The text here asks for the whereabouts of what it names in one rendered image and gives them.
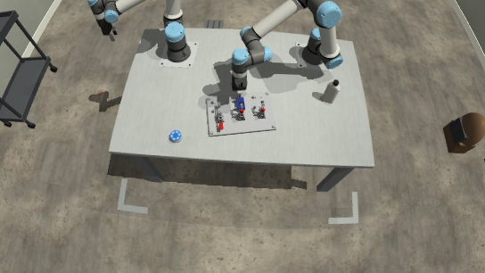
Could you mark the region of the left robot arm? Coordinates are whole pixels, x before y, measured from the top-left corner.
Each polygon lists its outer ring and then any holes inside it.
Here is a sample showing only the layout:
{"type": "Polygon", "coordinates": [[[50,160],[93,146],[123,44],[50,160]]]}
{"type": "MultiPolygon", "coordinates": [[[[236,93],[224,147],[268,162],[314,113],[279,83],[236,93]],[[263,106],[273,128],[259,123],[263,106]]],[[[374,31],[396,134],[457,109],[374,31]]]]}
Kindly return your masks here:
{"type": "Polygon", "coordinates": [[[324,63],[327,69],[334,69],[342,64],[343,58],[336,44],[335,32],[335,25],[341,20],[338,5],[333,0],[287,0],[252,28],[246,27],[240,31],[248,51],[241,48],[233,51],[232,70],[241,74],[251,65],[270,61],[271,49],[268,46],[263,47],[259,40],[297,11],[307,7],[313,13],[318,28],[312,29],[310,33],[308,45],[302,51],[303,59],[312,65],[324,63]]]}

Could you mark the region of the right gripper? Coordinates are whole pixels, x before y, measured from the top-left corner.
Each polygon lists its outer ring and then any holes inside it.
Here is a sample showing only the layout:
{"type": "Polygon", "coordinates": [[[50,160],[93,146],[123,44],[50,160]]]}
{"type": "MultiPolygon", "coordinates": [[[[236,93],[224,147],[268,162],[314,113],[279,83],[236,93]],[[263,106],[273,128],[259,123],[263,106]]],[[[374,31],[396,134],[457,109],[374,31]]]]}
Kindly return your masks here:
{"type": "Polygon", "coordinates": [[[118,33],[115,29],[115,26],[112,27],[111,23],[106,22],[106,20],[104,19],[104,12],[105,12],[105,10],[100,14],[97,14],[97,15],[94,14],[94,16],[95,16],[95,19],[96,19],[99,27],[102,29],[102,33],[105,36],[109,36],[110,39],[111,39],[111,42],[112,42],[112,41],[115,41],[115,40],[114,40],[114,37],[112,36],[112,34],[110,34],[111,29],[112,29],[114,35],[118,35],[118,33]]]}

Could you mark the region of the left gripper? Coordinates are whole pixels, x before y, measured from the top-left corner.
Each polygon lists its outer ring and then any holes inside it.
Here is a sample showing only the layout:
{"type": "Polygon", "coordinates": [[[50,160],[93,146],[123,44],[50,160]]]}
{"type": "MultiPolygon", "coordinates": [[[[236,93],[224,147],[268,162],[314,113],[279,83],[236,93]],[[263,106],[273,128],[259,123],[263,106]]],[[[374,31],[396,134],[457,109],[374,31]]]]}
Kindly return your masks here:
{"type": "Polygon", "coordinates": [[[232,70],[232,88],[233,88],[233,91],[237,91],[237,94],[238,94],[238,97],[242,97],[242,90],[246,90],[246,87],[247,87],[247,71],[245,71],[244,73],[242,74],[238,74],[238,73],[235,73],[233,70],[232,70]],[[235,80],[234,80],[235,79],[235,80]],[[237,88],[237,89],[236,89],[237,88]],[[242,90],[239,90],[239,89],[242,89],[242,90]]]}

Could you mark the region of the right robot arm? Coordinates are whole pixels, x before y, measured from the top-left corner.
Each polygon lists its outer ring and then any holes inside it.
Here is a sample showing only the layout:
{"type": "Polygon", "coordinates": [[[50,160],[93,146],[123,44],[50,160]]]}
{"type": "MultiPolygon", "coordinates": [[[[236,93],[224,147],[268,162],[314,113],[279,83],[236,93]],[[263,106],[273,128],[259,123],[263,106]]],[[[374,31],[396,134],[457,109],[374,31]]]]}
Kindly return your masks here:
{"type": "MultiPolygon", "coordinates": [[[[118,17],[146,0],[87,0],[93,14],[97,15],[104,11],[104,19],[113,23],[118,17]]],[[[183,27],[183,12],[180,9],[181,0],[166,0],[164,11],[165,37],[168,44],[168,58],[172,62],[183,62],[189,58],[191,49],[185,40],[183,27]],[[182,24],[181,24],[182,23],[182,24]],[[183,58],[184,57],[184,58],[183,58]]]]}

